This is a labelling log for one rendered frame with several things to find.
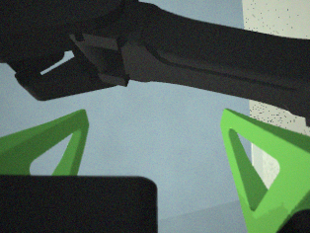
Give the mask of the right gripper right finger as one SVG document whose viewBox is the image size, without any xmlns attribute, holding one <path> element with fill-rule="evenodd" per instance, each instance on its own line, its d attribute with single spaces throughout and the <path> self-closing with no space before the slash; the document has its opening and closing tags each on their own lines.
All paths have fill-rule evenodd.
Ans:
<svg viewBox="0 0 310 233">
<path fill-rule="evenodd" d="M 310 209 L 310 136 L 224 109 L 220 127 L 248 233 L 277 233 Z M 268 189 L 237 134 L 271 155 L 279 173 Z"/>
</svg>

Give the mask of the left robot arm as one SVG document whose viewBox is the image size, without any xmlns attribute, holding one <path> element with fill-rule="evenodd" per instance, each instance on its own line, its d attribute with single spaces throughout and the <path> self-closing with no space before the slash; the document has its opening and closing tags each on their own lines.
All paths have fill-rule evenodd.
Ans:
<svg viewBox="0 0 310 233">
<path fill-rule="evenodd" d="M 70 50 L 74 57 L 40 74 Z M 41 102 L 129 80 L 162 82 L 268 104 L 310 127 L 310 39 L 198 21 L 139 0 L 0 0 L 0 63 Z"/>
</svg>

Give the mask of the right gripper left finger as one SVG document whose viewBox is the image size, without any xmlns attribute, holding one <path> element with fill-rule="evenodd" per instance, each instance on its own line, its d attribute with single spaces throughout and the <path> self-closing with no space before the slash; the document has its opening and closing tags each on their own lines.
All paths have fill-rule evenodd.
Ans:
<svg viewBox="0 0 310 233">
<path fill-rule="evenodd" d="M 44 152 L 72 133 L 52 176 L 77 176 L 89 130 L 86 110 L 0 137 L 0 175 L 30 175 Z"/>
</svg>

